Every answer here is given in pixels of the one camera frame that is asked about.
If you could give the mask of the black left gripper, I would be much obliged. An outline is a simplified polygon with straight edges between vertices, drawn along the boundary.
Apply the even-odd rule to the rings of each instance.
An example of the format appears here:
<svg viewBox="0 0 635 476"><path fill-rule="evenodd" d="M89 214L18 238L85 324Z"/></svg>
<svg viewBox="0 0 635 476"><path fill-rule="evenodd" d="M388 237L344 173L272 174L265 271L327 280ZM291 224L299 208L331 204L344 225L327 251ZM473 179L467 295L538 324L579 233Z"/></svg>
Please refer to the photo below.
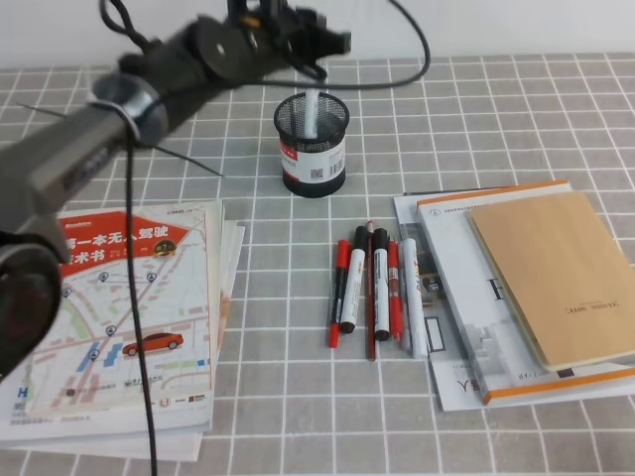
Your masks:
<svg viewBox="0 0 635 476"><path fill-rule="evenodd" d="M351 50L350 33L333 31L324 15L286 1L229 1L226 24L245 37L257 78L291 67L308 79L325 79L318 62Z"/></svg>

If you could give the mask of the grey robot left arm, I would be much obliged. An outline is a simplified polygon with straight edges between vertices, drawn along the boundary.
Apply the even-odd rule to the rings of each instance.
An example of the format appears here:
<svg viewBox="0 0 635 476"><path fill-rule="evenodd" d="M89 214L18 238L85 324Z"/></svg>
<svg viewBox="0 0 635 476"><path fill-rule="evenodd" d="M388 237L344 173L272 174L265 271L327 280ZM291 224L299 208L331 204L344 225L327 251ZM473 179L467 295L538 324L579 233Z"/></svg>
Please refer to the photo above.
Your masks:
<svg viewBox="0 0 635 476"><path fill-rule="evenodd" d="M119 152L148 149L207 101L292 67L322 79L318 61L345 55L347 32L284 1L232 1L201 16L93 84L86 104L1 152L1 372L11 374L49 333L70 259L58 212Z"/></svg>

